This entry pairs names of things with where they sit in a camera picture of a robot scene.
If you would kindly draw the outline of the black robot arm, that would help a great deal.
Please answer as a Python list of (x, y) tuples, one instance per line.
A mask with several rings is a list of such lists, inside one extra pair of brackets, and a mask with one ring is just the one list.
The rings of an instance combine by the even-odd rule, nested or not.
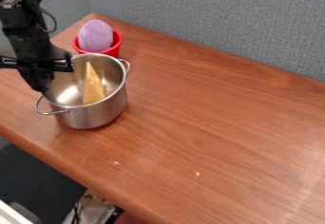
[(73, 72), (73, 55), (51, 43), (58, 28), (53, 14), (41, 7), (42, 0), (0, 0), (0, 24), (14, 56), (0, 55), (0, 68), (15, 69), (30, 87), (49, 89), (57, 72)]

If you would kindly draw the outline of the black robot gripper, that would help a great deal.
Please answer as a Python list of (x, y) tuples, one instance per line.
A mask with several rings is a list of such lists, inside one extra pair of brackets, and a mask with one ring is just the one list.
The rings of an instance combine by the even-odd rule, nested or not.
[(18, 69), (30, 87), (45, 92), (55, 79), (54, 71), (74, 71), (71, 53), (51, 43), (49, 32), (42, 28), (4, 28), (3, 32), (14, 56), (0, 55), (0, 68)]

